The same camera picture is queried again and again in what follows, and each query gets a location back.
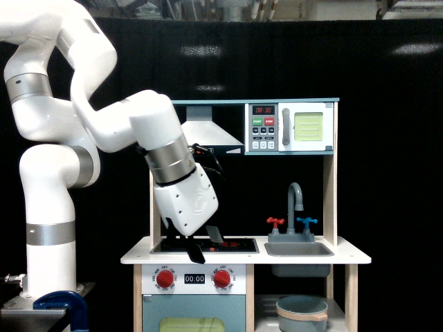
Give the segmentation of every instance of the pot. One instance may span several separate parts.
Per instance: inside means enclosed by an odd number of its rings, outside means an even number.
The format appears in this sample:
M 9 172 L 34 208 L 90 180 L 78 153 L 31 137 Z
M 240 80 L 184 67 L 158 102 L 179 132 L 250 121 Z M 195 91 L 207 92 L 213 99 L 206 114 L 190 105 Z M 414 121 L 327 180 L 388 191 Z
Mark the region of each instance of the pot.
M 283 332 L 325 332 L 327 303 L 308 295 L 292 295 L 277 301 L 278 324 Z

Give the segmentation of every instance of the oven door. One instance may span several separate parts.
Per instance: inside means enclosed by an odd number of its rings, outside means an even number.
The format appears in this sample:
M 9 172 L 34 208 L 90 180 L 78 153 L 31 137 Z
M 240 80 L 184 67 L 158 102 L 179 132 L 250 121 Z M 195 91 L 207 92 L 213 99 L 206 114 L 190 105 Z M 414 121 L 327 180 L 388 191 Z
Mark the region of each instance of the oven door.
M 278 151 L 332 151 L 334 103 L 278 104 Z
M 245 332 L 245 301 L 245 295 L 144 295 L 143 332 Z

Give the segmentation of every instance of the faucet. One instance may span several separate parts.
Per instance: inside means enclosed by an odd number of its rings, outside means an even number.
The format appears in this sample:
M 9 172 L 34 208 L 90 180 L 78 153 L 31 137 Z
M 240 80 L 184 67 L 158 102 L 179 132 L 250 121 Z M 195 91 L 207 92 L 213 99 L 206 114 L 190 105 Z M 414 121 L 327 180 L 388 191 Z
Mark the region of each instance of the faucet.
M 272 233 L 268 234 L 268 242 L 314 242 L 314 234 L 309 231 L 309 223 L 317 223 L 317 219 L 297 218 L 297 221 L 305 224 L 305 229 L 302 233 L 296 233 L 293 212 L 303 210 L 302 190 L 298 183 L 291 183 L 288 189 L 288 228 L 286 234 L 278 232 L 278 225 L 282 225 L 284 219 L 268 218 L 267 223 L 274 223 Z
M 294 207 L 294 195 L 296 196 L 296 206 Z M 288 190 L 288 229 L 287 234 L 295 234 L 294 211 L 303 211 L 303 195 L 302 189 L 297 182 L 291 183 Z

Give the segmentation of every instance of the red faucet handle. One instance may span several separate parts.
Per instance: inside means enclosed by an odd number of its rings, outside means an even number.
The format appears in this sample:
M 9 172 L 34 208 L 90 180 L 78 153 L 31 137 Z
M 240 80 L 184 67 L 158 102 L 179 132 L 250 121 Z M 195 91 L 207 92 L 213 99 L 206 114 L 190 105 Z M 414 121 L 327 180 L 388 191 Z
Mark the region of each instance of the red faucet handle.
M 273 218 L 272 216 L 270 216 L 267 220 L 267 223 L 274 223 L 274 228 L 278 228 L 278 225 L 283 225 L 284 224 L 284 219 L 276 219 Z

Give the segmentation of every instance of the black stovetop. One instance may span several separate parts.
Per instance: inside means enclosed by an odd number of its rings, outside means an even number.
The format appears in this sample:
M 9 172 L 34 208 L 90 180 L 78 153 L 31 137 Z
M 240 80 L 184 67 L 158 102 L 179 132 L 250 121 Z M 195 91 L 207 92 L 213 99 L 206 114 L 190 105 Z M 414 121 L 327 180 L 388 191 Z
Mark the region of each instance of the black stovetop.
M 223 243 L 215 243 L 210 239 L 188 239 L 197 244 L 203 253 L 239 253 L 239 254 L 256 254 L 258 253 L 255 239 L 235 238 L 225 239 Z M 162 239 L 151 251 L 152 254 L 186 254 L 181 239 L 167 240 Z

